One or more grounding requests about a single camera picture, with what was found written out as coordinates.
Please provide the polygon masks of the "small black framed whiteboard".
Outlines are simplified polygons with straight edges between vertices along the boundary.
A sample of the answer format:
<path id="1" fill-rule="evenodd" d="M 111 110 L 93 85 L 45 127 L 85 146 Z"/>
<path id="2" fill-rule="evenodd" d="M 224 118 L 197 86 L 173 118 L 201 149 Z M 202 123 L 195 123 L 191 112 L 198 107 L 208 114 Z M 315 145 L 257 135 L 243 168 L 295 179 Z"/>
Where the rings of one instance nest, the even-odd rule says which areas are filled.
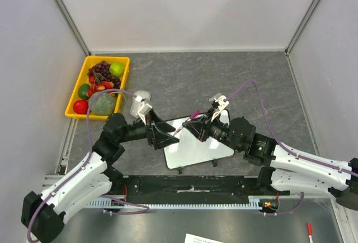
<path id="1" fill-rule="evenodd" d="M 234 155 L 234 150 L 210 137 L 205 142 L 199 141 L 187 129 L 179 133 L 171 132 L 180 141 L 163 149 L 168 169 L 179 169 Z"/>

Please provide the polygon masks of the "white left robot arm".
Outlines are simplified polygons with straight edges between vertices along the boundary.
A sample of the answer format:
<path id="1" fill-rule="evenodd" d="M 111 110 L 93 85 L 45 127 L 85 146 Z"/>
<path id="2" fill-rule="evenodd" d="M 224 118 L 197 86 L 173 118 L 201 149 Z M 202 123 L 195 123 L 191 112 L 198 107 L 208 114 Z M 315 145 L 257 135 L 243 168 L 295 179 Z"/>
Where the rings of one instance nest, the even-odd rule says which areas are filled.
<path id="1" fill-rule="evenodd" d="M 100 138 L 74 169 L 41 193 L 30 192 L 23 200 L 21 222 L 28 242 L 52 242 L 64 225 L 84 206 L 106 194 L 118 194 L 123 175 L 112 165 L 124 153 L 123 142 L 147 139 L 154 149 L 178 143 L 175 128 L 150 109 L 143 119 L 126 122 L 121 113 L 107 118 Z"/>

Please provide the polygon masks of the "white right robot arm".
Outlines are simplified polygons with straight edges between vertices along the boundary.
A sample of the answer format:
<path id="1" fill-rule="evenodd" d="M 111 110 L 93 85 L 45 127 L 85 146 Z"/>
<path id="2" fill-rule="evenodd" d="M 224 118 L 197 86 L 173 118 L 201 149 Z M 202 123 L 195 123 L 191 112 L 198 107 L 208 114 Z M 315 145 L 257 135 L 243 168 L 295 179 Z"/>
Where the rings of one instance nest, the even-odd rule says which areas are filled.
<path id="1" fill-rule="evenodd" d="M 244 117 L 223 123 L 210 109 L 183 123 L 199 141 L 208 138 L 243 153 L 244 160 L 261 167 L 257 190 L 304 192 L 332 196 L 342 207 L 357 210 L 357 159 L 339 161 L 309 154 L 259 134 Z"/>

